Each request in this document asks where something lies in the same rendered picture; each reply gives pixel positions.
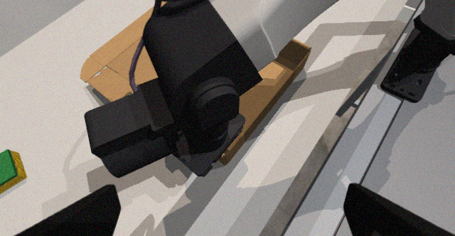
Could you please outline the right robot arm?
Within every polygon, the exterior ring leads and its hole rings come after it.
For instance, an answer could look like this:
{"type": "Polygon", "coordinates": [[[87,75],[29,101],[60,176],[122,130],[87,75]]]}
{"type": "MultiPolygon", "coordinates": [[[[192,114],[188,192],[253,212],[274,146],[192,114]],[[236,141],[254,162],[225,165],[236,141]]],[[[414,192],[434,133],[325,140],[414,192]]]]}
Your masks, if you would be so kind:
{"type": "MultiPolygon", "coordinates": [[[[158,77],[85,113],[92,154],[121,178],[177,152],[180,130],[201,142],[222,136],[258,72],[337,1],[167,1],[143,31],[158,77]]],[[[414,27],[380,87],[416,103],[455,55],[455,0],[425,0],[414,27]]]]}

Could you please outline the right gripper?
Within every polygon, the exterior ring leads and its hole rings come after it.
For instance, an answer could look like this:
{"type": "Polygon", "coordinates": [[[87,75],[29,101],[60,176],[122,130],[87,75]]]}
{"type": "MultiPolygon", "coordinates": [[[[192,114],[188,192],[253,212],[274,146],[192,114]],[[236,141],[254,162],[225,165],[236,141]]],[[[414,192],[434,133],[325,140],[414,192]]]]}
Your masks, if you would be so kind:
{"type": "Polygon", "coordinates": [[[176,142],[178,151],[173,155],[185,164],[197,176],[206,176],[215,163],[237,138],[245,124],[245,117],[240,113],[229,121],[225,133],[215,140],[195,141],[180,130],[177,132],[179,141],[176,142]]]}

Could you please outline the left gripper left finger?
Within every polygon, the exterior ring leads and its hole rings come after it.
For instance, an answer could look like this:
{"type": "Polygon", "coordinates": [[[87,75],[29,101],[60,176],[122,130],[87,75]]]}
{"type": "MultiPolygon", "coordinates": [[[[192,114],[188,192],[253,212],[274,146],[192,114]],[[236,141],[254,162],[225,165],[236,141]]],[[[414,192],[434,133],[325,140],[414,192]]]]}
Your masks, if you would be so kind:
{"type": "Polygon", "coordinates": [[[120,212],[108,184],[14,236],[113,236],[120,212]]]}

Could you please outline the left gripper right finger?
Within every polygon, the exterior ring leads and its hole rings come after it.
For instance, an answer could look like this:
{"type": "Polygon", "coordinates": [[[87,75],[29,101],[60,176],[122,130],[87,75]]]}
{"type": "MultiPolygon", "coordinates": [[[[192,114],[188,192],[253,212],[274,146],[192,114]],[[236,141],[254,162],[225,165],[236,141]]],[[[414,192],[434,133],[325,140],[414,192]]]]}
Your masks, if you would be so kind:
{"type": "Polygon", "coordinates": [[[455,236],[358,183],[343,204],[352,236],[455,236]]]}

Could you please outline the green rectangular block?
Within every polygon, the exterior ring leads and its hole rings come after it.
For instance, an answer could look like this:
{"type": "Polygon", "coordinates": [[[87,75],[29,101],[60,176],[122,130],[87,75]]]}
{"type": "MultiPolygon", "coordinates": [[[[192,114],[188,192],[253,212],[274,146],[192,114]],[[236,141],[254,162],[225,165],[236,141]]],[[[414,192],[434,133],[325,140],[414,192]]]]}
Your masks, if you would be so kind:
{"type": "Polygon", "coordinates": [[[5,150],[0,153],[0,194],[27,178],[18,152],[5,150]]]}

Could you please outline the grey flat panel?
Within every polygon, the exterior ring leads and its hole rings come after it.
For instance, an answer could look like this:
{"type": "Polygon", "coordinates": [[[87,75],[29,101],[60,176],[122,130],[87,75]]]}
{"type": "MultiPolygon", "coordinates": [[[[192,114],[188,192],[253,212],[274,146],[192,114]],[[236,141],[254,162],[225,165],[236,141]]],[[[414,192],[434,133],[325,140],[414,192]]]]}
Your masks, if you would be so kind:
{"type": "Polygon", "coordinates": [[[280,236],[352,236],[343,204],[358,183],[455,234],[455,55],[416,103],[380,87],[421,0],[280,236]]]}

